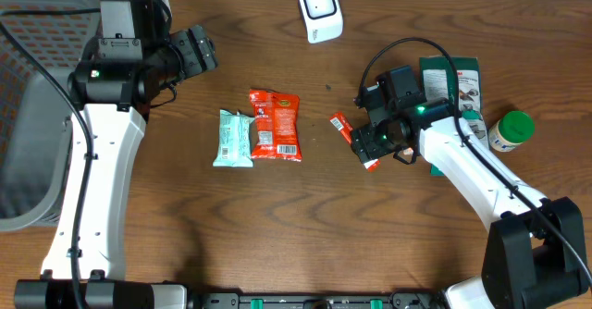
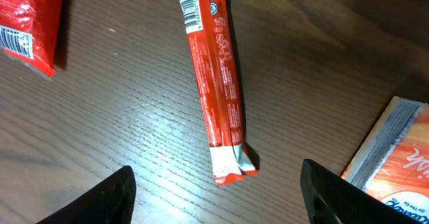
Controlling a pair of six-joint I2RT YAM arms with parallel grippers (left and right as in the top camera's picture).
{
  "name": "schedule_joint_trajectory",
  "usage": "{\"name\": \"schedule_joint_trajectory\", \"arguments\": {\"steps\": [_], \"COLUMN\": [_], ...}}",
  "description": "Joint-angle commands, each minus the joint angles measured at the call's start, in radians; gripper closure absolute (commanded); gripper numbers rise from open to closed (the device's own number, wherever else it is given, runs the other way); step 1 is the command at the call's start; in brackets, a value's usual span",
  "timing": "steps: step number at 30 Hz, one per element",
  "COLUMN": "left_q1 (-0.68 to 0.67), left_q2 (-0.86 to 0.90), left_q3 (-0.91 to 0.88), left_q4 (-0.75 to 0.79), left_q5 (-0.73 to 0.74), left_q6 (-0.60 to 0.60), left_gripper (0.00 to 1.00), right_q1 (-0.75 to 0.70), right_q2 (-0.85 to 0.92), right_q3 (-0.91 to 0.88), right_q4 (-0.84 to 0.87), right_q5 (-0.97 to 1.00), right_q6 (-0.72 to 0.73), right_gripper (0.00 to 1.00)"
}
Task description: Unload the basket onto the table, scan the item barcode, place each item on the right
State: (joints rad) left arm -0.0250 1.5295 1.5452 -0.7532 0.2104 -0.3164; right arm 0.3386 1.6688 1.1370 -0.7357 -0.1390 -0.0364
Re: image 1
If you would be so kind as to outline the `red stick sachet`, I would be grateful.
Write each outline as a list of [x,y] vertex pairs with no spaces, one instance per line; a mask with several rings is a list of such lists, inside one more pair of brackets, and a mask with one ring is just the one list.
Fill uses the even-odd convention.
[[[347,144],[349,146],[352,146],[352,136],[351,136],[352,126],[351,126],[350,122],[348,121],[348,119],[344,116],[344,114],[339,111],[339,112],[335,113],[329,119],[329,121],[339,131],[339,133],[345,139]],[[379,167],[380,161],[378,159],[373,159],[370,161],[363,162],[363,165],[367,171],[373,172]]]

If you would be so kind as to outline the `green lid seasoning jar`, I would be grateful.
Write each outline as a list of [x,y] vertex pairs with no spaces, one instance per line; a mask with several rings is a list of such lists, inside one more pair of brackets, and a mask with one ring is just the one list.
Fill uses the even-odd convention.
[[489,129],[489,146],[499,152],[510,152],[528,141],[535,129],[535,122],[528,114],[511,111]]

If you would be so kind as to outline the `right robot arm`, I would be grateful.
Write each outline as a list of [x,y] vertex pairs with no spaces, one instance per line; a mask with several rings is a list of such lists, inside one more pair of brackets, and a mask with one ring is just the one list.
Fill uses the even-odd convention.
[[351,134],[361,161],[412,148],[444,174],[487,230],[481,272],[444,290],[449,308],[548,308],[590,290],[577,205],[567,197],[550,200],[519,179],[448,100],[355,103],[370,119]]

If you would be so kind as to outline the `red snack packet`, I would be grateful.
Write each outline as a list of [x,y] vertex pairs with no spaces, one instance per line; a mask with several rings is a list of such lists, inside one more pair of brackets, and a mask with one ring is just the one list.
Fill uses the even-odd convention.
[[250,90],[257,144],[253,159],[302,161],[297,132],[300,98],[296,94]]

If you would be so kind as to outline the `green white packet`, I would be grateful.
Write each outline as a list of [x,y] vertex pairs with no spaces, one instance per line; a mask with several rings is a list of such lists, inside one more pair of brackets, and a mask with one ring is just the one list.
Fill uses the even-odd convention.
[[[482,116],[481,75],[478,60],[475,57],[452,58],[457,68],[459,90],[459,109],[477,139],[488,146],[487,127]],[[420,57],[419,68],[422,87],[427,101],[448,98],[456,100],[455,84],[450,70],[450,63],[444,56]]]

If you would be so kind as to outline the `teal white snack packet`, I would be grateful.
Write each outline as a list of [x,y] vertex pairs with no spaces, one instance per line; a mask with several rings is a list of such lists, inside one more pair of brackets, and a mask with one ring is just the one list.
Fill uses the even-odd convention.
[[253,117],[221,109],[214,167],[253,167],[250,129]]

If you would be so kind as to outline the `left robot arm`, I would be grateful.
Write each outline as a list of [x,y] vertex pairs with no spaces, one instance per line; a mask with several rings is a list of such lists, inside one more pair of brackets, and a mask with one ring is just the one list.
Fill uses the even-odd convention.
[[216,68],[203,27],[89,41],[68,76],[71,150],[57,230],[37,279],[21,279],[17,308],[193,308],[184,284],[126,279],[124,226],[134,159],[155,97]]

